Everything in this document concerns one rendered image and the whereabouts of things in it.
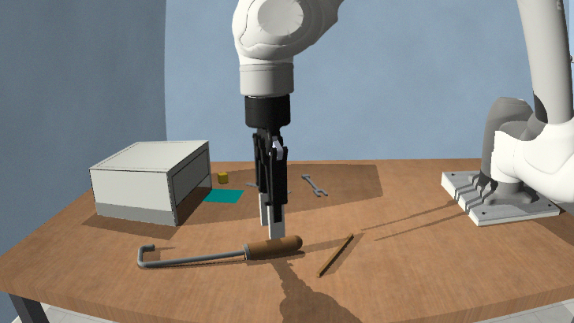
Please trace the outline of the yellow cube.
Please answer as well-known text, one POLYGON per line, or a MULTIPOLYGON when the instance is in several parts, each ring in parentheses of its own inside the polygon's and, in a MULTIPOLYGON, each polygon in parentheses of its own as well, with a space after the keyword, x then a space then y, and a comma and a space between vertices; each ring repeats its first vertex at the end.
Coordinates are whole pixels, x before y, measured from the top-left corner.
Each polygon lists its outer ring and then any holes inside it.
POLYGON ((218 182, 220 184, 228 183, 228 174, 227 173, 218 173, 218 182))

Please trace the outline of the teal square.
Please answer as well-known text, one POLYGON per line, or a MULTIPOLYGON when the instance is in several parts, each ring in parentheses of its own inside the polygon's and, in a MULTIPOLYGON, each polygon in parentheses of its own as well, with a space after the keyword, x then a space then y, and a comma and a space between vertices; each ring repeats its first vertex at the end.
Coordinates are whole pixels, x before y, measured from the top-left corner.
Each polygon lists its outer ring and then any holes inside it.
POLYGON ((211 189, 202 201, 236 203, 244 190, 211 189))

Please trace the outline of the small white cabinet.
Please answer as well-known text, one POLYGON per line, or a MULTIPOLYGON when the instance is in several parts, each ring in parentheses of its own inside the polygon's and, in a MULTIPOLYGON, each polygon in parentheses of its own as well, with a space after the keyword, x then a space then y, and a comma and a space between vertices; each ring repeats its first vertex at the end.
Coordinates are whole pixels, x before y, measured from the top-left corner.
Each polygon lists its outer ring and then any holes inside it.
POLYGON ((212 186, 209 140, 136 142, 89 174, 98 215, 177 226, 182 201, 212 186))

